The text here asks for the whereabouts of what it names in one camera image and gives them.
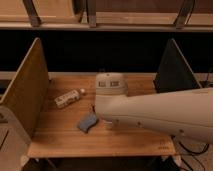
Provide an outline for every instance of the small bottle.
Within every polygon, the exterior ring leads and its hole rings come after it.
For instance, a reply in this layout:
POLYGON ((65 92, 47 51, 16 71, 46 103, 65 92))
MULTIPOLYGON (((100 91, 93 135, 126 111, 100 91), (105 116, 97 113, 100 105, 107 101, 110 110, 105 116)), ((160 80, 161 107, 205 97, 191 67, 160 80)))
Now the small bottle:
POLYGON ((66 94, 63 94, 55 98, 55 103, 58 106, 58 108, 63 108, 68 106, 70 103, 79 100, 82 97, 82 95, 85 95, 85 89, 72 90, 66 94))

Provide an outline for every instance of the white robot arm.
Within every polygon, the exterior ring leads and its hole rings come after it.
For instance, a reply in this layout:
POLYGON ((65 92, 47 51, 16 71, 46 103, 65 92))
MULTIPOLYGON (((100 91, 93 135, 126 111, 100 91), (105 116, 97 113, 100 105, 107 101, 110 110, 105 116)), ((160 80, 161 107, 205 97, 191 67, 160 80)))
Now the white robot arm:
POLYGON ((119 73, 96 77, 95 111, 109 122, 121 122, 213 143, 213 88, 127 96, 119 73))

